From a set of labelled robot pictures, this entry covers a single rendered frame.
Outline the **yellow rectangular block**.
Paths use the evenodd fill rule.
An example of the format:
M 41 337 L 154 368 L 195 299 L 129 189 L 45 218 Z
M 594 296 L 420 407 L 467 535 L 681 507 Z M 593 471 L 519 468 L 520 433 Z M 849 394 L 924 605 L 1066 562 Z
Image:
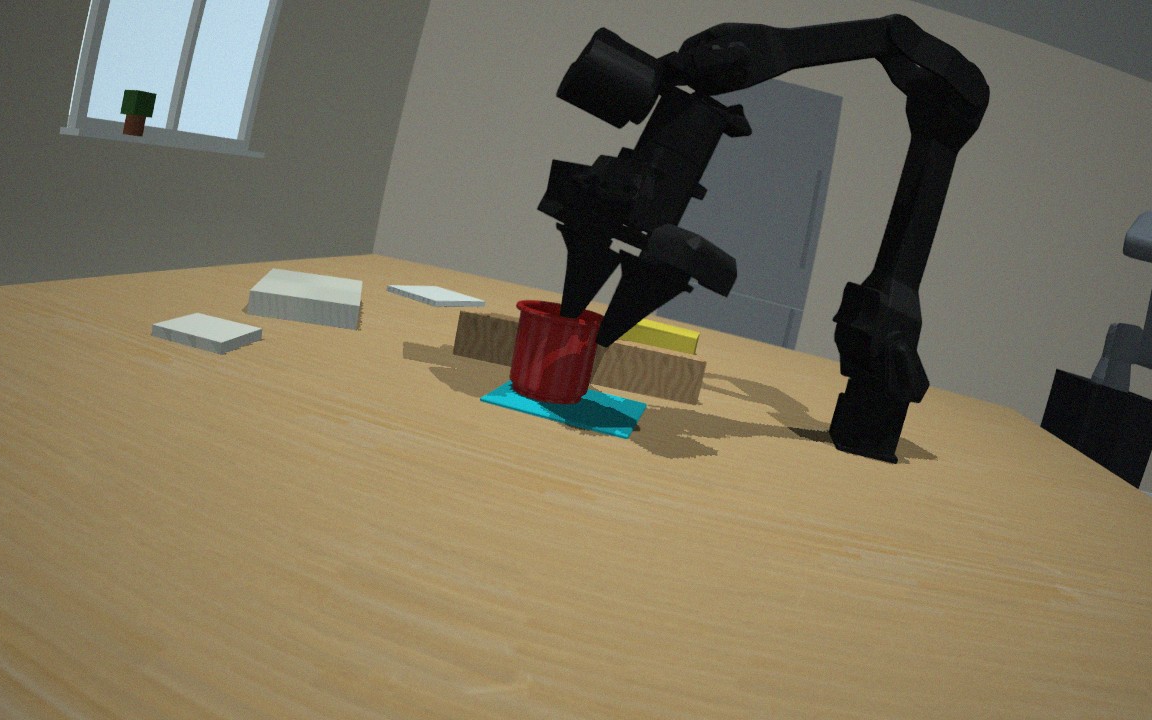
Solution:
M 627 340 L 641 344 L 652 344 L 660 348 L 669 348 L 684 354 L 696 353 L 700 332 L 689 331 L 664 323 L 652 323 L 643 319 L 634 325 L 630 331 L 622 334 L 617 340 Z

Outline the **brown wooden bar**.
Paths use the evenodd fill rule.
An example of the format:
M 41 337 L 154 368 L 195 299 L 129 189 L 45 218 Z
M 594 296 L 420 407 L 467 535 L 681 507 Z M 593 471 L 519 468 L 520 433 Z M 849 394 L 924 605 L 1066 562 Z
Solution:
M 518 316 L 465 306 L 460 310 L 453 354 L 511 366 L 517 328 Z M 698 406 L 705 370 L 705 357 L 616 340 L 608 347 L 596 344 L 589 384 Z

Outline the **dark red cup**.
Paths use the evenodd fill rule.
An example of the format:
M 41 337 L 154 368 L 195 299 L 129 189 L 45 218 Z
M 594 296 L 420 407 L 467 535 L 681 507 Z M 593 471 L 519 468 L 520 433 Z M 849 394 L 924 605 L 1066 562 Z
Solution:
M 593 372 L 604 316 L 586 309 L 577 319 L 561 316 L 561 304 L 540 300 L 520 300 L 516 306 L 511 388 L 547 404 L 579 404 Z

